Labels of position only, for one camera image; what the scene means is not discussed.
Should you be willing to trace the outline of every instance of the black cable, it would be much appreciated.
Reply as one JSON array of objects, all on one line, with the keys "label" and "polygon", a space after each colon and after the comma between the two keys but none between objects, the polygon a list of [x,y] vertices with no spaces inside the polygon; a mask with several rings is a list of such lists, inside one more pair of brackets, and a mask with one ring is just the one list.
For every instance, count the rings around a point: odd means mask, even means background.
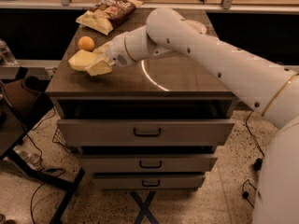
[{"label": "black cable", "polygon": [[53,108],[52,110],[54,111],[54,113],[51,116],[46,117],[46,118],[42,119],[41,121],[39,121],[39,123],[34,128],[32,128],[31,130],[35,131],[43,121],[53,118],[56,115],[56,110],[55,110],[55,108]]},{"label": "black cable", "polygon": [[249,179],[247,179],[247,180],[243,183],[243,185],[242,185],[242,197],[243,197],[243,199],[246,199],[247,202],[249,202],[249,204],[252,206],[252,208],[254,208],[254,205],[253,205],[253,204],[251,203],[251,201],[249,200],[249,193],[248,193],[247,191],[244,190],[244,186],[245,186],[246,184],[249,184],[249,185],[250,185],[253,189],[255,189],[255,190],[256,190],[256,188],[250,183]]},{"label": "black cable", "polygon": [[[59,177],[61,175],[63,175],[65,173],[65,169],[61,169],[61,168],[58,168],[58,169],[49,169],[49,170],[46,170],[45,172],[55,172],[55,171],[59,171],[61,170],[62,172],[58,175],[56,175],[56,177]],[[32,197],[31,197],[31,200],[30,200],[30,215],[31,215],[31,219],[32,219],[32,222],[34,224],[36,224],[35,222],[35,219],[34,219],[34,210],[33,210],[33,201],[34,201],[34,197],[36,196],[36,193],[44,186],[46,185],[47,182],[44,182],[42,183],[36,190],[35,192],[33,193]]]},{"label": "black cable", "polygon": [[248,125],[249,118],[250,118],[250,116],[252,115],[253,112],[254,112],[254,110],[252,110],[252,111],[250,112],[250,114],[248,115],[248,117],[246,118],[245,125],[246,125],[246,128],[248,129],[249,134],[250,134],[251,138],[253,139],[255,145],[256,145],[257,148],[261,151],[261,153],[262,153],[262,155],[263,155],[263,157],[264,157],[263,150],[262,150],[262,148],[261,148],[261,146],[260,146],[260,144],[259,144],[259,142],[258,142],[256,136],[252,133],[252,131],[251,131],[249,125]]},{"label": "black cable", "polygon": [[[23,131],[26,132],[26,129],[24,128],[24,126],[22,124],[21,124],[21,127],[22,127]],[[26,133],[26,136],[29,138],[29,140],[31,141],[31,143],[33,144],[33,146],[40,152],[39,165],[42,168],[42,170],[44,170],[45,168],[41,164],[41,162],[42,162],[42,156],[43,156],[43,151],[36,145],[36,143],[33,141],[33,139],[29,136],[28,132]]]}]

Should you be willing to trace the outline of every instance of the drawer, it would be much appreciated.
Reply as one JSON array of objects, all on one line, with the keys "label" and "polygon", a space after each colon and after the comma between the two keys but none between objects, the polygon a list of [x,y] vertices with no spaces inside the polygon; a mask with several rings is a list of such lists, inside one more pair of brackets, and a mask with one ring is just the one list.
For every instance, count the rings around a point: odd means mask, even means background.
[{"label": "drawer", "polygon": [[209,172],[217,160],[214,154],[93,156],[79,161],[86,173]]},{"label": "drawer", "polygon": [[223,145],[234,127],[231,119],[98,120],[60,119],[69,146]]},{"label": "drawer", "polygon": [[95,175],[93,183],[100,189],[198,189],[204,175]]}]

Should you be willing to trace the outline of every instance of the black chair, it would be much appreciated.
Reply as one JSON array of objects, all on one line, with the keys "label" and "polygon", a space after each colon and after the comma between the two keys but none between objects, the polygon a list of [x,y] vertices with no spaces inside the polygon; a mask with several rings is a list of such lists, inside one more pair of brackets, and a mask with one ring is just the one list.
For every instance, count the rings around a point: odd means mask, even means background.
[{"label": "black chair", "polygon": [[[23,137],[32,130],[49,110],[53,108],[49,96],[45,93],[49,81],[39,80],[37,77],[25,76],[26,72],[23,71],[24,69],[22,69],[21,72],[22,77],[18,76],[16,80],[10,82],[3,82],[0,80],[1,92],[4,98],[4,101],[0,102],[0,109],[3,110],[3,113],[5,113],[6,116],[3,122],[0,123],[0,136],[12,141],[11,144],[9,144],[8,149],[2,154],[0,153],[0,160],[4,157],[8,157],[28,176],[58,189],[66,190],[65,196],[50,222],[53,224],[59,223],[61,215],[84,176],[84,171],[80,169],[73,182],[66,181],[60,177],[32,169],[14,151],[13,148],[18,145]],[[12,132],[11,129],[16,129],[18,134]],[[0,146],[3,145],[2,142],[6,142],[7,140],[0,140]]]}]

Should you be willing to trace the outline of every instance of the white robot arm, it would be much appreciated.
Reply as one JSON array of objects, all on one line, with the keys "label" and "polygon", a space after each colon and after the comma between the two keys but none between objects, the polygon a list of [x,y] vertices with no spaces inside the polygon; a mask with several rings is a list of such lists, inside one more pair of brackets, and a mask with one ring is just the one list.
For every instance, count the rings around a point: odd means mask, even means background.
[{"label": "white robot arm", "polygon": [[172,51],[204,66],[240,100],[280,128],[263,160],[253,223],[299,223],[298,74],[200,33],[170,8],[153,10],[144,27],[116,36],[107,56],[124,67]]}]

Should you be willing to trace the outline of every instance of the terrazzo floor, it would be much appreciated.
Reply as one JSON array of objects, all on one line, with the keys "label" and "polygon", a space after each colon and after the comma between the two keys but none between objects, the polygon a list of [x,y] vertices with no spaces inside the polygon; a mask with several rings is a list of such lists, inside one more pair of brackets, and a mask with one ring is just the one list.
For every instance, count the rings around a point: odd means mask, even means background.
[{"label": "terrazzo floor", "polygon": [[[250,110],[239,107],[233,113],[235,126],[224,146],[218,147],[218,160],[211,172],[206,173],[203,186],[195,190],[100,190],[89,175],[85,175],[61,218],[62,223],[171,223],[171,224],[249,224],[253,207],[242,198],[242,186],[249,182],[256,187],[259,172],[252,164],[261,158],[246,120]],[[72,180],[80,165],[76,156],[55,140],[56,121],[59,118],[51,110],[44,121],[29,136],[42,151],[44,168],[59,168],[54,175]],[[277,129],[252,113],[248,126],[266,151]],[[15,150],[40,154],[30,139]],[[63,190],[0,169],[0,214],[6,216],[6,224],[49,223],[60,201]],[[254,204],[255,190],[246,183],[249,201]],[[141,209],[136,199],[146,205]]]}]

